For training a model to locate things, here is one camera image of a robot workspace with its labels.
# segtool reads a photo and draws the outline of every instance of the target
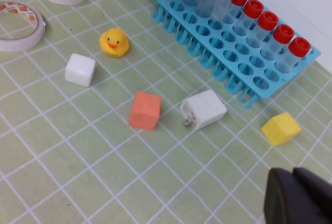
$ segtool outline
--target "test tube rack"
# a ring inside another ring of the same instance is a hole
[[[154,0],[151,16],[156,22],[162,22],[163,28],[173,33],[179,44],[187,45],[189,54],[199,57],[203,67],[212,69],[216,80],[226,81],[227,91],[239,94],[238,101],[245,108],[258,99],[270,97],[321,54],[311,46],[311,51],[284,74],[274,66],[278,57],[268,61],[260,54],[262,46],[251,48],[246,43],[249,33],[239,36],[233,32],[234,24],[202,18],[195,13],[195,7],[181,0]],[[264,41],[271,38],[271,33]]]

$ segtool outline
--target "power adapter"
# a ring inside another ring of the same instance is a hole
[[[186,118],[184,125],[198,130],[221,119],[227,109],[210,89],[184,99],[180,104],[180,111]]]

